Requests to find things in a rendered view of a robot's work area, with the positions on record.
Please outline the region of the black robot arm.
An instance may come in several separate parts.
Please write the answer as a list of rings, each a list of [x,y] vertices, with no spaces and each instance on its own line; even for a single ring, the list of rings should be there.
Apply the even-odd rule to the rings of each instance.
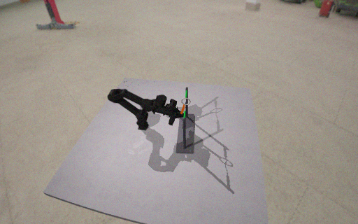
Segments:
[[[139,104],[142,110],[136,108],[133,104],[129,103],[124,97]],[[148,118],[147,112],[152,111],[154,114],[155,112],[162,113],[167,100],[166,96],[163,94],[157,95],[156,99],[143,99],[142,97],[139,97],[132,92],[128,92],[126,89],[112,89],[109,92],[107,98],[109,101],[119,103],[120,105],[125,107],[126,110],[133,113],[138,119],[136,123],[139,126],[138,129],[144,131],[146,131],[146,129],[148,128],[148,122],[146,121]],[[176,108],[176,105],[176,101],[174,99],[171,99],[170,104],[167,104],[168,107],[166,108],[166,110],[171,112],[173,109]]]

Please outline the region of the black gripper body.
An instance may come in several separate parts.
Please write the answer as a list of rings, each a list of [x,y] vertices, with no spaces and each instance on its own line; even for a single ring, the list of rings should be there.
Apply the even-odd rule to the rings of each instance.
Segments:
[[[167,105],[164,106],[164,110],[163,110],[162,114],[163,114],[163,116],[164,116],[164,115],[168,115],[168,116],[170,117],[170,119],[169,119],[169,125],[173,125],[173,123],[174,123],[174,121],[175,121],[175,116],[176,116],[176,113],[175,113],[175,112],[176,112],[176,108],[173,109],[171,112],[169,112],[169,111],[166,110],[167,107],[168,107]]]

